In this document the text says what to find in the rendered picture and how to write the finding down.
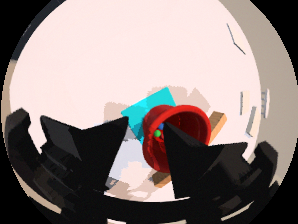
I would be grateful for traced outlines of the orange flat bar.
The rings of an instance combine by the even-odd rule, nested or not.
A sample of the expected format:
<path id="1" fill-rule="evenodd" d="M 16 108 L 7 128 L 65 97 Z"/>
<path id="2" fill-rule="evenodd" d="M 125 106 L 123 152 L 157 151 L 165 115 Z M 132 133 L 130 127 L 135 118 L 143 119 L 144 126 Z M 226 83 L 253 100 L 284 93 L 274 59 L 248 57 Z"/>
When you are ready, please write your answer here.
<path id="1" fill-rule="evenodd" d="M 210 140 L 209 144 L 212 143 L 214 139 L 216 139 L 216 136 L 218 135 L 218 132 L 221 131 L 223 125 L 225 125 L 227 119 L 226 115 L 223 112 L 212 112 L 212 115 L 209 116 L 210 120 L 210 127 L 212 127 L 212 133 L 210 133 Z M 156 172 L 153 177 L 153 183 L 154 186 L 157 186 L 157 188 L 162 188 L 162 186 L 165 186 L 166 184 L 170 183 L 170 179 L 172 179 L 172 176 L 170 176 L 170 173 L 164 173 L 164 172 Z"/>

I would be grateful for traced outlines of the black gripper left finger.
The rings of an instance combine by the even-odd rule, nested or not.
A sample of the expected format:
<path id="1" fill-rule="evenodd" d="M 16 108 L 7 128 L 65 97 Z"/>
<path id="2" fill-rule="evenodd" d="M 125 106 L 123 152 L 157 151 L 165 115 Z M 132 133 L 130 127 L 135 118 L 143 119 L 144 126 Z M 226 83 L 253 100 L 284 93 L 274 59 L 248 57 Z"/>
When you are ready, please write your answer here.
<path id="1" fill-rule="evenodd" d="M 86 179 L 94 186 L 93 190 L 102 193 L 128 131 L 128 116 L 86 129 L 78 129 L 45 115 L 40 115 L 39 120 L 45 139 L 76 157 Z"/>

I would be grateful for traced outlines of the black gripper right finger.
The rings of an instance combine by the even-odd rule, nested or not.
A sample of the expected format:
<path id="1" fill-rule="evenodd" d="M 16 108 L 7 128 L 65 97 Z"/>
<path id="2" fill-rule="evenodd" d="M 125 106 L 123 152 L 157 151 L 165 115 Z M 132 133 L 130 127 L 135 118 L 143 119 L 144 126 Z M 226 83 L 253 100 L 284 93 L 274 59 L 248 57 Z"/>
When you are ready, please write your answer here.
<path id="1" fill-rule="evenodd" d="M 172 176 L 174 200 L 188 198 L 189 190 L 209 175 L 218 161 L 231 159 L 245 153 L 247 143 L 205 145 L 200 140 L 182 132 L 176 125 L 164 123 L 165 152 Z"/>

